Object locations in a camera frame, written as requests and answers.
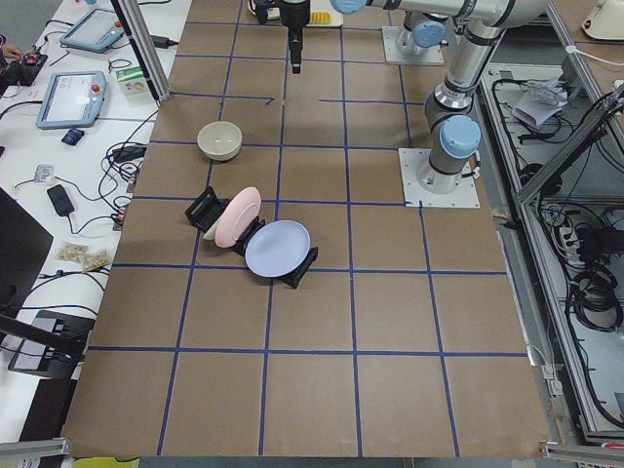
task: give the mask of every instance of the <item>monitor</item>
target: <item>monitor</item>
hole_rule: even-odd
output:
[[[101,71],[55,73],[37,117],[40,129],[90,127],[99,116],[106,92]]]
[[[94,321],[47,310],[37,313],[33,325],[16,319],[53,236],[1,188],[0,219],[0,341],[6,334],[24,338],[9,370],[67,378],[82,357]]]
[[[101,53],[124,33],[112,10],[95,8],[78,19],[58,40],[63,46]]]

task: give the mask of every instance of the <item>black phone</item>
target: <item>black phone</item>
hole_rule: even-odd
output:
[[[57,215],[69,216],[70,213],[74,212],[74,206],[62,185],[59,184],[49,188],[48,196],[55,207]]]

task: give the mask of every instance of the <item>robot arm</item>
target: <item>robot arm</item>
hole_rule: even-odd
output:
[[[282,24],[289,29],[292,72],[299,73],[302,28],[310,21],[310,0],[254,1],[259,9],[280,9]],[[427,190],[450,193],[461,178],[465,162],[479,146],[481,131],[465,114],[470,112],[474,91],[504,30],[533,20],[546,10],[548,3],[549,0],[331,0],[333,8],[343,15],[378,7],[469,19],[444,83],[425,103],[433,148],[426,167],[418,173]],[[256,14],[263,22],[261,14]]]

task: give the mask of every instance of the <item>white bowl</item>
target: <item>white bowl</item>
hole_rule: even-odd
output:
[[[230,122],[212,122],[197,135],[197,144],[202,151],[216,161],[227,161],[241,149],[243,134],[241,129]]]

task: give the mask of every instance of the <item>white desk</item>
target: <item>white desk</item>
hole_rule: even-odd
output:
[[[141,10],[145,16],[150,31],[153,34],[179,40],[183,29],[191,0],[173,0],[170,4],[144,6]],[[110,2],[99,0],[98,6],[111,8]],[[65,0],[58,8],[54,19],[75,22],[88,11],[84,3],[74,0]],[[43,36],[53,30],[61,30],[59,24],[50,24],[42,33],[37,44],[43,43]],[[138,123],[147,118],[156,110],[150,93],[125,96],[115,82],[114,74],[108,74],[108,61],[111,59],[128,59],[137,65],[137,59],[130,46],[117,50],[109,50],[104,54],[94,54],[76,49],[65,49],[59,46],[60,34],[50,35],[49,44],[43,53],[49,55],[48,63],[37,77],[35,86],[22,88],[21,93],[13,98],[0,99],[0,111],[9,105],[24,100],[41,99],[48,87],[50,76],[62,71],[101,70],[108,78],[106,100],[95,124],[85,130],[85,135],[74,147],[60,141],[66,130],[40,130],[35,127],[38,105],[18,107],[10,111],[0,122],[0,144],[6,147],[0,158],[0,186],[12,194],[19,203],[35,217],[51,234],[54,243],[44,264],[42,273],[52,274],[62,269],[75,271],[80,265],[56,260],[57,252],[64,242],[87,245],[91,251],[107,249],[111,255],[115,254],[119,233],[112,231],[112,222],[108,220],[95,221],[85,229],[81,235],[72,235],[66,219],[57,216],[48,195],[46,183],[28,183],[17,190],[13,186],[24,180],[32,179],[39,164],[55,165],[55,175],[76,183],[88,196],[95,198],[98,195],[97,184],[103,176],[100,161],[106,148],[116,142],[124,141],[136,128]],[[126,43],[122,38],[116,46]],[[55,65],[50,66],[56,59],[70,54]],[[158,50],[163,68],[169,75],[175,57],[175,49]],[[10,95],[16,88],[7,92]],[[133,137],[133,140],[148,142],[153,123],[145,124]],[[119,187],[111,194],[108,200],[126,192],[126,184],[120,181]],[[76,211],[72,214],[74,229],[82,226],[87,220],[98,215],[110,215],[110,208],[103,202],[90,202],[82,198],[76,189],[64,182],[61,184],[67,190]],[[104,185],[107,193],[112,185]],[[106,276],[96,275],[105,285]],[[74,275],[54,280],[34,292],[24,306],[46,306],[56,304],[80,304],[98,310],[101,301],[101,289],[89,278]],[[58,312],[75,314],[93,318],[88,311],[77,309],[52,309]],[[37,310],[22,310],[18,317],[26,323],[31,323]],[[8,336],[3,344],[15,349],[19,340]],[[7,371],[11,353],[0,351],[0,443],[15,442],[25,421],[28,409],[40,377]]]
[[[173,0],[172,3],[166,5],[145,5],[141,7],[141,11],[151,33],[179,41],[190,4],[191,0]],[[97,6],[99,8],[112,9],[108,0],[99,0]],[[88,11],[89,7],[84,3],[65,0],[60,4],[54,19],[75,22]],[[37,45],[43,44],[43,37],[45,34],[51,31],[65,30],[67,28],[68,26],[64,26],[63,24],[49,24],[39,38],[39,41],[37,41]],[[59,44],[60,36],[61,34],[51,34],[48,38],[48,44],[43,47],[42,53],[49,56],[48,62],[37,76],[34,85],[21,88],[20,93],[15,97],[0,99],[0,111],[16,102],[42,99],[48,88],[50,77],[54,73],[92,70],[102,71],[107,77],[108,82],[106,99],[99,114],[100,118],[140,121],[147,118],[156,110],[156,104],[149,92],[126,96],[116,82],[114,71],[111,73],[108,72],[108,62],[110,60],[126,59],[129,60],[133,66],[138,66],[137,57],[130,45],[122,47],[121,49],[109,49],[103,54],[96,54],[79,49],[62,48]],[[128,38],[125,36],[113,46],[120,47],[124,44],[128,44]],[[165,73],[169,76],[174,65],[176,47],[157,49],[157,54]],[[11,87],[6,95],[11,96],[17,91],[17,87]],[[12,113],[37,115],[38,111],[38,108],[23,107],[13,110]]]

